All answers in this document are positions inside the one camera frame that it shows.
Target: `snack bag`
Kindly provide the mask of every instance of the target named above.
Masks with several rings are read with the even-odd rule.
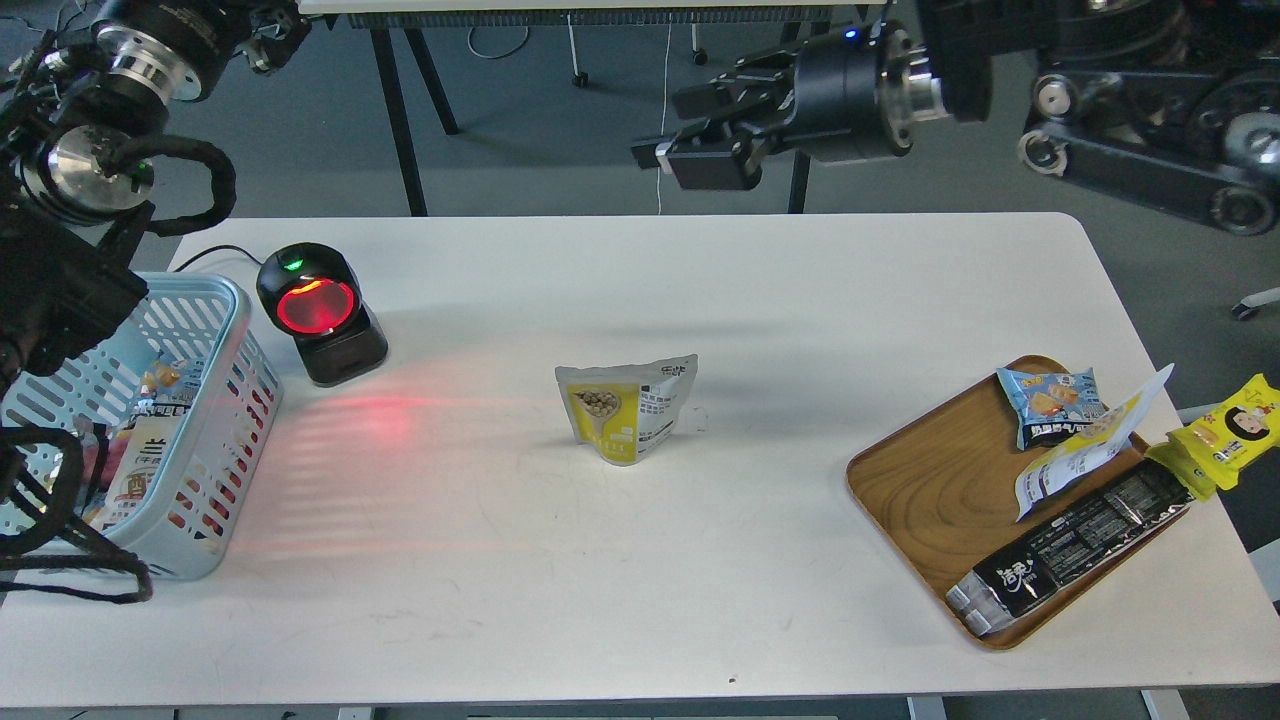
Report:
[[[1018,450],[1055,446],[1107,411],[1098,398],[1093,368],[1041,375],[997,368],[996,378],[1018,413]]]
[[[168,350],[156,352],[142,373],[134,418],[179,418],[196,402],[205,374],[205,359],[179,360]]]
[[[696,374],[696,355],[646,365],[556,368],[577,442],[591,443],[614,465],[639,462],[671,436]]]
[[[1261,373],[1253,375],[1212,413],[1170,432],[1172,447],[1161,448],[1155,459],[1174,470],[1197,497],[1212,495],[1213,488],[1231,489],[1239,483],[1240,470],[1280,443],[1277,409],[1280,391]],[[1203,483],[1206,478],[1212,487]]]
[[[105,530],[138,509],[180,424],[180,418],[138,418],[133,428],[119,433],[116,442],[128,445],[102,507],[92,515],[90,527]]]
[[[1061,492],[1073,480],[1101,468],[1129,445],[1129,434],[1142,423],[1158,391],[1174,372],[1166,365],[1129,400],[1112,407],[1092,425],[1039,456],[1018,475],[1018,519],[1046,497]]]

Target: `wood grain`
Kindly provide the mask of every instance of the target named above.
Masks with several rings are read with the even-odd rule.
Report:
[[[1039,355],[1019,357],[1007,366],[1024,373],[1068,372]],[[1137,465],[1147,450],[1134,436],[1133,447],[1044,500],[1018,523],[1014,480],[1047,448],[1019,451],[1016,433],[1016,415],[993,373],[849,464],[850,492],[952,618],[945,596],[965,573],[1080,496]],[[984,647],[1007,650],[1117,564],[1085,575],[998,633],[975,637],[959,618],[956,624]]]

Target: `nut snack pouch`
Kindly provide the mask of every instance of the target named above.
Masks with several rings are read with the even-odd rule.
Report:
[[[1253,375],[1213,411],[1170,432],[1172,447],[1161,448],[1157,460],[1193,489],[1199,479],[1206,487],[1197,496],[1212,495],[1213,486],[1231,489],[1239,483],[1240,470],[1280,443],[1276,410],[1280,410],[1280,391],[1267,384],[1261,373]],[[1203,483],[1204,479],[1212,484]]]
[[[556,368],[561,400],[577,442],[605,461],[634,465],[671,436],[698,374],[698,356],[646,365]]]

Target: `white cable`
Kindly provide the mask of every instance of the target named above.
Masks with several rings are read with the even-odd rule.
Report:
[[[671,23],[667,24],[667,54],[662,59],[662,129],[667,135],[667,81],[671,79]],[[658,168],[658,214],[662,214],[662,168]]]

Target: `desk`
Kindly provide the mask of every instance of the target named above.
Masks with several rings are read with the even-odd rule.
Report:
[[[228,220],[177,259],[298,241],[346,252],[387,364],[315,388],[257,313],[287,395],[223,565],[140,606],[9,597],[0,706],[1280,680],[1280,623],[1216,500],[996,653],[845,488],[850,457],[1020,355],[1094,366],[1111,402],[1151,375],[1068,217]],[[193,270],[256,273],[233,252]],[[556,365],[689,352],[650,457],[572,443]],[[1139,433],[1174,427],[1161,396]],[[37,644],[56,671],[18,651]]]
[[[859,3],[881,5],[884,0]],[[435,59],[422,35],[425,27],[489,27],[489,26],[566,26],[573,59],[573,83],[586,86],[586,73],[577,64],[573,27],[584,24],[672,24],[672,23],[742,23],[781,22],[781,42],[791,42],[803,22],[812,23],[814,33],[827,32],[832,8],[820,0],[799,0],[785,4],[768,0],[742,0],[731,4],[714,0],[302,0],[303,14],[347,13],[352,27],[367,29],[378,64],[387,118],[390,123],[396,156],[404,183],[410,215],[426,217],[426,199],[417,167],[413,135],[404,108],[399,69],[392,49],[390,29],[402,29],[422,76],[431,105],[445,135],[461,132],[449,106],[435,68]],[[803,213],[809,181],[809,156],[796,152],[792,170],[788,211]]]

